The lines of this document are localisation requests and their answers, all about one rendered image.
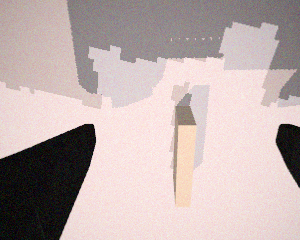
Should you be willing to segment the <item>beige domino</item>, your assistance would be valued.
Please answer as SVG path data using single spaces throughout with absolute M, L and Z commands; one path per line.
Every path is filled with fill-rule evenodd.
M 190 207 L 196 122 L 190 106 L 175 106 L 173 184 L 175 207 Z

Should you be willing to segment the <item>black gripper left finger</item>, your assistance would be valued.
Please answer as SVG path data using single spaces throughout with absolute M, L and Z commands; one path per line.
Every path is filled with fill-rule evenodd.
M 0 240 L 59 240 L 95 145 L 83 124 L 0 159 Z

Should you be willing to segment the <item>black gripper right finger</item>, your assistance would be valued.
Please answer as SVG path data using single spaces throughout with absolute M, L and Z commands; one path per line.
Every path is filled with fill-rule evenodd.
M 300 189 L 300 127 L 280 124 L 275 144 L 289 173 Z

